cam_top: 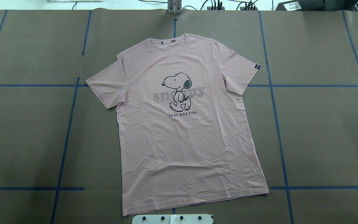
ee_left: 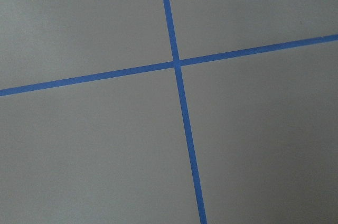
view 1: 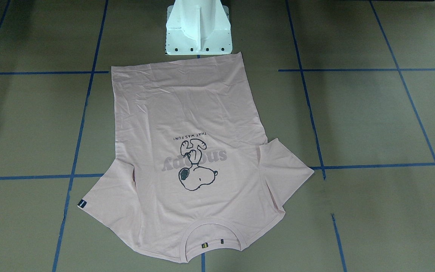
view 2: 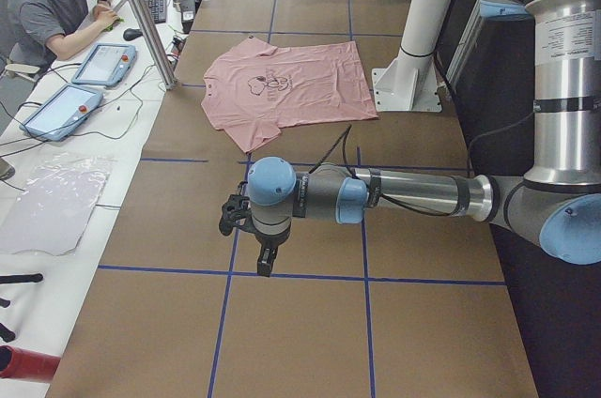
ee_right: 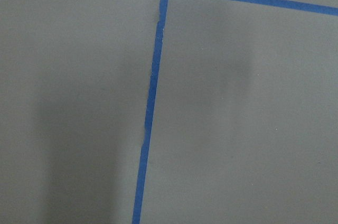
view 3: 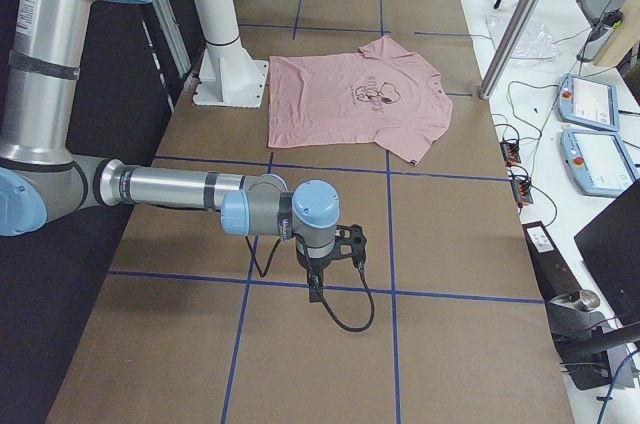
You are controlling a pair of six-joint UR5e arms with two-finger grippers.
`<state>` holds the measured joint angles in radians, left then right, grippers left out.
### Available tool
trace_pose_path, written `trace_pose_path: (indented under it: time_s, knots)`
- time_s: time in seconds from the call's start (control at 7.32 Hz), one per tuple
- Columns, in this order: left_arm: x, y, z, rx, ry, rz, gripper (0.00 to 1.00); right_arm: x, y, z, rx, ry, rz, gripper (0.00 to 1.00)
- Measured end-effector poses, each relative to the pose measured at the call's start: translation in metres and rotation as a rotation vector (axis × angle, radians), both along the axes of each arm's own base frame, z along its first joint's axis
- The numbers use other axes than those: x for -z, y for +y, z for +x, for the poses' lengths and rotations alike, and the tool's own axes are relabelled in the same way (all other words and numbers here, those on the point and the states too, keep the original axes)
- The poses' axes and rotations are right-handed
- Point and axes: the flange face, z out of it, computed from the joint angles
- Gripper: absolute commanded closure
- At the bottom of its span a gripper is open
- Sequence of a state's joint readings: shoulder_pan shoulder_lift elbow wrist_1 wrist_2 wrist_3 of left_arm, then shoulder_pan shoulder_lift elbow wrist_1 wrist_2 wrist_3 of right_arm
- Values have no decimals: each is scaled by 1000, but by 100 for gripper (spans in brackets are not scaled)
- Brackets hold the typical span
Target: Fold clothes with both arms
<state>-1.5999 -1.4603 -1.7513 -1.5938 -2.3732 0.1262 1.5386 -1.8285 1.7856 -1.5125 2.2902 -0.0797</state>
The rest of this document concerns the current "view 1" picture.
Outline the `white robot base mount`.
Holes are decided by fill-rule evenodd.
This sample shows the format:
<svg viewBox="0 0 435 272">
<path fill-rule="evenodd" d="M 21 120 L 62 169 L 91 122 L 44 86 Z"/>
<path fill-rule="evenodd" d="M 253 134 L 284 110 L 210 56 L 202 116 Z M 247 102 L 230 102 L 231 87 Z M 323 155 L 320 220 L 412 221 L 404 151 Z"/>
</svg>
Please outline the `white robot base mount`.
<svg viewBox="0 0 435 272">
<path fill-rule="evenodd" d="M 176 0 L 167 8 L 168 55 L 223 55 L 233 50 L 229 9 L 219 0 Z"/>
</svg>

